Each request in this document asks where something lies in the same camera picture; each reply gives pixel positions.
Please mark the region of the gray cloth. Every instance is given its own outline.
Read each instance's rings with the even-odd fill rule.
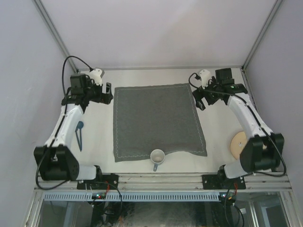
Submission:
[[[155,149],[207,156],[189,84],[115,88],[115,161],[149,159]]]

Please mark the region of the metal beam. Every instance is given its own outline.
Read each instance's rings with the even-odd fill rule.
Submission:
[[[284,2],[284,0],[276,0],[276,2],[274,3],[268,17],[266,18],[266,21],[263,25],[263,27],[261,28],[261,31],[259,32],[256,41],[254,42],[247,58],[245,59],[245,62],[242,66],[243,70],[246,70],[252,57],[254,56],[257,48],[259,47],[261,41],[263,40],[263,37],[266,33],[266,31],[268,30],[269,26],[271,25],[276,13],[278,12],[278,10],[280,9],[282,3]]]
[[[42,4],[41,0],[32,0],[34,5],[36,6],[38,12],[40,13],[43,21],[45,22],[46,26],[48,27],[49,31],[51,32],[52,36],[54,37],[56,43],[58,44],[63,56],[66,58],[67,56],[70,56],[69,51],[67,50],[67,47],[65,46],[62,38],[60,37],[54,23],[52,22],[49,14],[46,11],[46,8]],[[76,73],[77,67],[73,60],[71,58],[68,59],[68,63],[71,66],[71,69]]]

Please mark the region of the white wall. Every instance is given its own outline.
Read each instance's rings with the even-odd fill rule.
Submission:
[[[275,3],[41,1],[69,51],[102,68],[241,66]]]
[[[303,210],[303,1],[284,1],[247,73],[265,122],[285,138],[283,157]]]
[[[60,113],[63,56],[30,0],[1,2],[0,31],[0,226],[18,227],[35,185],[34,148]]]

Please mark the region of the cup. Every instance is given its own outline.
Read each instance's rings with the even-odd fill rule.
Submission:
[[[151,161],[155,164],[153,167],[153,171],[156,172],[159,165],[164,162],[165,154],[160,149],[155,149],[151,152]]]

